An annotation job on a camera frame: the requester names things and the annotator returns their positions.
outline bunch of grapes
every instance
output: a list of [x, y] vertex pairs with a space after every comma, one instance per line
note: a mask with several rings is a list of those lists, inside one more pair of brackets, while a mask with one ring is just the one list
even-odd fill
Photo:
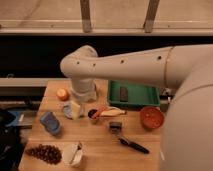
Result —
[[55, 146], [39, 144], [37, 147], [25, 150], [25, 152], [49, 164], [58, 164], [61, 161], [61, 151]]

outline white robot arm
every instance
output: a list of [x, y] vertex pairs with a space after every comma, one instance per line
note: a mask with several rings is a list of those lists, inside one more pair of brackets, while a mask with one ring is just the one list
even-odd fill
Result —
[[61, 61], [77, 95], [94, 91], [90, 78], [178, 89], [164, 124], [160, 170], [213, 170], [213, 45], [97, 56], [92, 47], [83, 46]]

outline orange bowl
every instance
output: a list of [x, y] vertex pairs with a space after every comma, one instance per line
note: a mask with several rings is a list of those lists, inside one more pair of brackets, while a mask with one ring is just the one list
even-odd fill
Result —
[[145, 128], [156, 129], [162, 126], [164, 115], [156, 107], [145, 106], [140, 111], [140, 120]]

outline yellow object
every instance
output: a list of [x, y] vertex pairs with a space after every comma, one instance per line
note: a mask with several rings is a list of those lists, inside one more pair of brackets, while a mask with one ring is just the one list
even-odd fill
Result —
[[108, 107], [106, 110], [101, 112], [100, 116], [118, 116], [126, 114], [125, 110], [121, 110], [117, 107]]
[[80, 117], [80, 112], [81, 112], [82, 106], [73, 100], [71, 100], [70, 103], [71, 103], [72, 119], [73, 120], [78, 119]]

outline wooden table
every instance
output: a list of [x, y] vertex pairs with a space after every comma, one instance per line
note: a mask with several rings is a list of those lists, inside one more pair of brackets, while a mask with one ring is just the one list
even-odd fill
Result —
[[[61, 161], [50, 165], [42, 160], [23, 153], [19, 171], [157, 171], [160, 129], [146, 131], [140, 124], [139, 111], [127, 111], [127, 115], [103, 118], [98, 124], [89, 122], [87, 112], [100, 104], [107, 104], [107, 81], [96, 80], [98, 101], [85, 104], [85, 117], [78, 120], [67, 119], [62, 113], [63, 102], [56, 97], [58, 88], [70, 89], [69, 81], [50, 81], [47, 85], [37, 117], [26, 145], [38, 144], [55, 145], [63, 150], [68, 144], [80, 141], [83, 144], [83, 159], [79, 168], [72, 168]], [[59, 137], [54, 137], [44, 130], [39, 119], [46, 111], [53, 111], [60, 121], [62, 130]], [[109, 133], [110, 121], [123, 123], [123, 134], [150, 150], [150, 154], [140, 153], [132, 148], [123, 146], [116, 137]]]

